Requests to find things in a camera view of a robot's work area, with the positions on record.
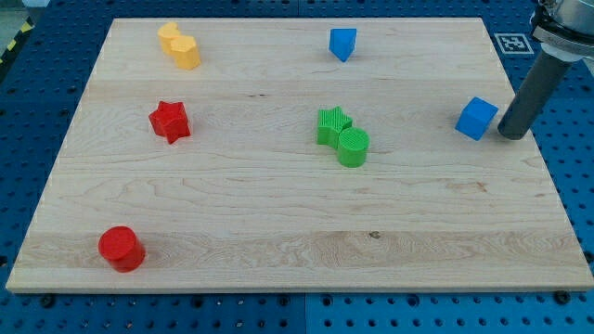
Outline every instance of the green cylinder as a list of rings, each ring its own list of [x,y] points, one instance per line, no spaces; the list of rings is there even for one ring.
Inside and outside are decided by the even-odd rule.
[[[369,136],[363,129],[344,129],[338,137],[338,161],[345,167],[359,167],[365,162],[368,147]]]

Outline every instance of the toy block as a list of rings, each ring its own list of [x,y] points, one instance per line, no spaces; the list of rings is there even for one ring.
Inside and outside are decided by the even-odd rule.
[[[171,56],[171,42],[182,35],[179,29],[177,29],[177,23],[169,22],[163,24],[157,31],[157,35],[159,36],[159,42],[161,42],[161,49],[166,55]]]
[[[178,138],[190,135],[186,109],[182,102],[161,101],[157,109],[148,116],[148,119],[155,135],[166,137],[169,144],[173,144]]]
[[[365,162],[368,147],[369,136],[363,129],[345,129],[338,138],[338,162],[345,167],[359,167]]]
[[[332,29],[330,30],[330,51],[345,62],[353,50],[355,50],[356,29]]]
[[[192,70],[200,65],[198,45],[192,36],[179,36],[171,42],[175,65],[180,69]]]
[[[475,97],[464,108],[456,124],[456,130],[474,140],[480,140],[498,108],[479,97]]]
[[[342,130],[353,125],[353,119],[342,113],[341,107],[317,112],[317,143],[336,149]]]
[[[120,273],[137,269],[147,254],[134,231],[126,226],[107,230],[99,239],[97,247],[99,254]]]

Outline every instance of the blue cube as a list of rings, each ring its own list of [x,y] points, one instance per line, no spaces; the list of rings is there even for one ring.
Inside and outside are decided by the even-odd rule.
[[[353,50],[355,50],[356,29],[332,29],[330,30],[330,51],[345,62]]]
[[[456,124],[456,130],[474,140],[480,140],[489,127],[489,123],[493,121],[497,110],[496,106],[475,97],[462,111]]]

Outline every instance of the red star-shaped block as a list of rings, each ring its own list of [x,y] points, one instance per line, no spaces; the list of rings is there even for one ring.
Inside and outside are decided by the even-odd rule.
[[[167,103],[160,101],[157,109],[148,118],[155,135],[167,137],[173,144],[180,137],[189,136],[186,109],[183,102]]]

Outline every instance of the red cylinder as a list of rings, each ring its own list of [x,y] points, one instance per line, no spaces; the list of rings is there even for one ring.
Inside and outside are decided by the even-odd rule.
[[[99,253],[113,269],[127,273],[137,269],[144,261],[146,251],[132,229],[115,226],[107,230],[98,244]]]

